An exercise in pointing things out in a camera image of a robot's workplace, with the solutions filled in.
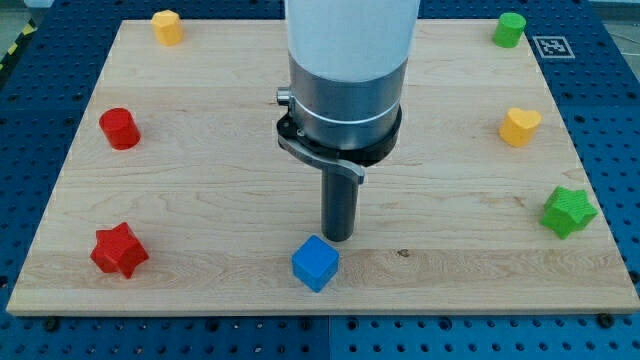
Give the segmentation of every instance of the toy block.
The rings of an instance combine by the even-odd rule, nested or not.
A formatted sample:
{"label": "toy block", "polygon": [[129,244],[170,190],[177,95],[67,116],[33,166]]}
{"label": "toy block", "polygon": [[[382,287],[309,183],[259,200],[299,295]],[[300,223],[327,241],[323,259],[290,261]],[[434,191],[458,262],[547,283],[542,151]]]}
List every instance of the toy block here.
{"label": "toy block", "polygon": [[511,108],[498,132],[507,144],[514,147],[525,146],[533,139],[541,121],[542,115],[537,111]]}
{"label": "toy block", "polygon": [[132,148],[140,141],[140,131],[127,109],[108,110],[102,114],[99,123],[109,144],[116,150]]}
{"label": "toy block", "polygon": [[558,186],[544,204],[540,223],[566,239],[572,232],[584,230],[597,214],[585,190],[571,191]]}
{"label": "toy block", "polygon": [[527,20],[520,14],[508,12],[500,15],[493,42],[503,48],[516,47],[526,25]]}
{"label": "toy block", "polygon": [[126,222],[110,230],[96,231],[98,243],[91,259],[105,273],[119,272],[127,279],[149,255]]}
{"label": "toy block", "polygon": [[184,32],[180,23],[180,15],[173,11],[165,10],[153,14],[151,25],[160,44],[172,46],[182,41]]}
{"label": "toy block", "polygon": [[338,272],[338,252],[312,235],[291,257],[293,275],[311,290],[320,292]]}

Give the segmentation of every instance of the red star block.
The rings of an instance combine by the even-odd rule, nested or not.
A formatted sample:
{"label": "red star block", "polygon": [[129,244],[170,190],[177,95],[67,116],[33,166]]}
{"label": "red star block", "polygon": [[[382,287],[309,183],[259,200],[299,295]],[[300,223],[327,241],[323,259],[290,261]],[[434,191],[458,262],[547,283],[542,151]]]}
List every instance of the red star block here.
{"label": "red star block", "polygon": [[91,259],[105,273],[118,271],[130,279],[136,266],[149,258],[126,222],[111,230],[96,231],[96,239]]}

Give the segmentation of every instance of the red block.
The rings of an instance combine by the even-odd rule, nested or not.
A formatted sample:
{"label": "red block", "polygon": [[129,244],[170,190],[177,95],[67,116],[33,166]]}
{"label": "red block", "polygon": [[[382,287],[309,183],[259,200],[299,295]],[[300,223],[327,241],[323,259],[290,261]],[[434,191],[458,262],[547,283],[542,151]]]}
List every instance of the red block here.
{"label": "red block", "polygon": [[126,150],[140,141],[140,131],[129,110],[114,108],[100,117],[100,128],[116,150]]}
{"label": "red block", "polygon": [[149,258],[126,222],[111,230],[96,231],[96,239],[91,259],[105,273],[117,271],[130,279],[136,266]]}

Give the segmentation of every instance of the red cylinder block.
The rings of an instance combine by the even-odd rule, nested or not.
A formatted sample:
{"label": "red cylinder block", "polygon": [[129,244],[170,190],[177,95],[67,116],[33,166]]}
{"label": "red cylinder block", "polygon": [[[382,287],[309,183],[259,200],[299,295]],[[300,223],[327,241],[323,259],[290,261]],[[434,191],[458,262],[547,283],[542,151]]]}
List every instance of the red cylinder block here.
{"label": "red cylinder block", "polygon": [[126,150],[140,141],[140,131],[129,110],[114,108],[100,117],[100,128],[116,150]]}

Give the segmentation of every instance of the black and yellow tape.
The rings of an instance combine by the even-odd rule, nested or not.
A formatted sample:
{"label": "black and yellow tape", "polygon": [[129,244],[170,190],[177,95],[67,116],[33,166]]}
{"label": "black and yellow tape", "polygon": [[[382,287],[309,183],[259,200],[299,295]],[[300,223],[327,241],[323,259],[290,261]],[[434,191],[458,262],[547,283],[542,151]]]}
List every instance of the black and yellow tape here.
{"label": "black and yellow tape", "polygon": [[20,56],[22,56],[22,53],[27,48],[37,29],[36,23],[33,20],[29,20],[18,35],[16,41],[9,46],[7,53],[2,57],[2,60],[0,60],[0,89],[2,89],[9,80],[9,76],[18,64]]}

